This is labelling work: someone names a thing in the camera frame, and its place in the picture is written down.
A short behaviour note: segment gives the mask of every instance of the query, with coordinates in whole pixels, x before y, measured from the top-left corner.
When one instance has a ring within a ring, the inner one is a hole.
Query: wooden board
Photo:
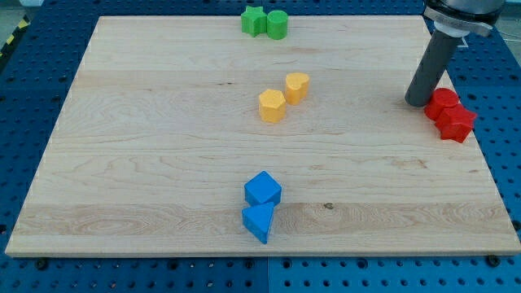
[[[290,21],[273,41],[238,17],[102,17],[7,254],[518,253],[474,136],[441,141],[405,103],[422,18]],[[294,71],[309,96],[263,123],[258,94]],[[267,245],[240,216],[261,170],[283,186]]]

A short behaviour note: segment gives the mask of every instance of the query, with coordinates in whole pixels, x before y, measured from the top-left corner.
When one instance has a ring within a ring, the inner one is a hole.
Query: red block
[[[446,107],[454,107],[458,104],[458,95],[450,89],[439,88],[432,93],[431,101],[427,104],[425,115],[431,120],[436,120]]]
[[[463,143],[474,128],[474,120],[478,115],[458,104],[445,108],[436,120],[436,127],[441,132],[441,139],[453,139]]]

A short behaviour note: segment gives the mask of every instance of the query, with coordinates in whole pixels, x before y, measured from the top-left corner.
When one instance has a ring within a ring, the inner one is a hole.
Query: yellow pentagonal block
[[[263,121],[277,123],[286,115],[286,99],[280,90],[266,90],[259,95],[259,114]]]
[[[298,105],[308,94],[309,75],[293,72],[286,75],[286,101],[290,105]]]

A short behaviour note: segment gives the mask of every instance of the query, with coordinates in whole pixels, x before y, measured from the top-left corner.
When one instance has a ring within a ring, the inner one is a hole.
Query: green block
[[[243,33],[249,33],[252,37],[266,33],[266,18],[262,7],[246,6],[246,11],[241,15]]]
[[[268,37],[280,40],[287,35],[287,13],[284,11],[271,11],[268,14]]]

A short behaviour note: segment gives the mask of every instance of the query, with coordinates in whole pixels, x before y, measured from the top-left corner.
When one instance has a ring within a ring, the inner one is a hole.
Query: toy block
[[[436,89],[431,95],[431,101],[423,109],[425,115],[431,120],[436,120],[443,109],[459,104],[458,95],[451,89]]]
[[[263,244],[268,243],[269,228],[274,218],[274,203],[243,209],[243,225]]]
[[[246,201],[251,206],[272,202],[280,203],[282,187],[266,171],[258,173],[244,185]]]
[[[474,128],[476,117],[476,113],[468,111],[463,105],[458,104],[443,109],[436,120],[436,128],[441,132],[441,139],[453,139],[456,142],[463,143]]]
[[[266,32],[268,37],[281,40],[287,35],[287,13],[284,11],[271,11],[268,14]]]
[[[300,100],[308,94],[309,75],[293,72],[286,75],[286,102],[298,105]]]
[[[266,33],[267,15],[262,7],[246,6],[246,11],[241,14],[243,33],[249,33],[256,37],[259,33]]]
[[[259,95],[259,114],[265,122],[277,123],[286,115],[286,99],[280,90],[266,90]]]

